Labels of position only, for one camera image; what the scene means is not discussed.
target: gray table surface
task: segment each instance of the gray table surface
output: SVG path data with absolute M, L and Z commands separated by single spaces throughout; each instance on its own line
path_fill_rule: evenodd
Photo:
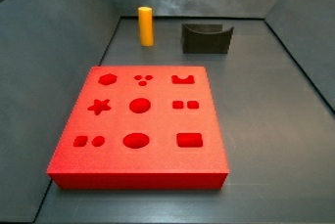
M 231 51 L 184 55 L 181 23 L 236 27 Z M 264 21 L 156 20 L 144 48 L 122 19 L 104 66 L 205 66 L 231 175 L 221 191 L 62 191 L 49 222 L 335 222 L 335 119 Z

